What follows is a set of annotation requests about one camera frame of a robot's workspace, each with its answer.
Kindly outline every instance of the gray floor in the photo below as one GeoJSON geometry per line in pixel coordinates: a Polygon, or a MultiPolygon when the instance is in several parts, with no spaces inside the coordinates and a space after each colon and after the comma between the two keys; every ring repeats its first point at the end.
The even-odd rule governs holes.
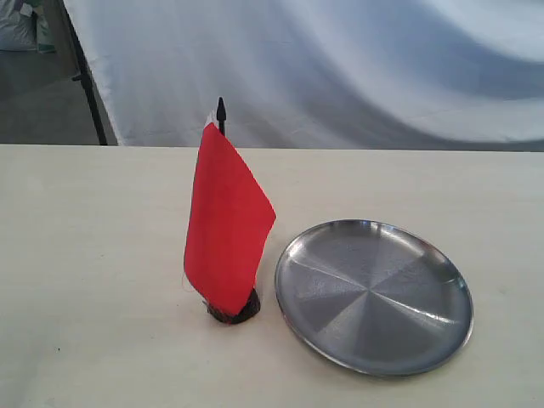
{"type": "MultiPolygon", "coordinates": [[[[56,54],[0,52],[0,143],[97,145],[85,93],[56,54]]],[[[109,145],[116,139],[95,92],[109,145]]]]}

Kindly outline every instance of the white table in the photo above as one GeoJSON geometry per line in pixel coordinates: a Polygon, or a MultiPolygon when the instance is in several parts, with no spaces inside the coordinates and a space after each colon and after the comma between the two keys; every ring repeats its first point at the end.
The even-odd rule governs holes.
{"type": "Polygon", "coordinates": [[[241,154],[278,218],[263,308],[228,327],[182,287],[195,149],[0,146],[0,407],[544,405],[543,154],[241,154]],[[450,363],[374,379],[291,334],[276,260],[335,218],[396,224],[456,264],[476,320],[450,363]]]}

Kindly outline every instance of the red flag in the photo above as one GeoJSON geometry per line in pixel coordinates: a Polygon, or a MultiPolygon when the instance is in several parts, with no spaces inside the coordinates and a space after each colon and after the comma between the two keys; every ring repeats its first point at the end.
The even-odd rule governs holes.
{"type": "Polygon", "coordinates": [[[255,285],[275,212],[214,124],[202,133],[185,244],[185,274],[215,309],[237,315],[255,285]]]}

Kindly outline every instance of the metal plate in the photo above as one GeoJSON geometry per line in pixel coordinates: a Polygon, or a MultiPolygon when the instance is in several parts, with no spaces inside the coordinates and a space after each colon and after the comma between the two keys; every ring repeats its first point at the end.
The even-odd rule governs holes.
{"type": "Polygon", "coordinates": [[[275,290],[289,326],[341,366],[377,376],[432,370],[468,340],[465,280],[438,249],[374,221],[317,225],[282,253],[275,290]]]}

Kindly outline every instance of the white backdrop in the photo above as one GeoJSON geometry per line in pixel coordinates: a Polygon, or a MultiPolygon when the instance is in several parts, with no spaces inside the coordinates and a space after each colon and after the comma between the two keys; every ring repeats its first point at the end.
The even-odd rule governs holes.
{"type": "Polygon", "coordinates": [[[121,144],[544,150],[544,2],[65,3],[121,144]]]}

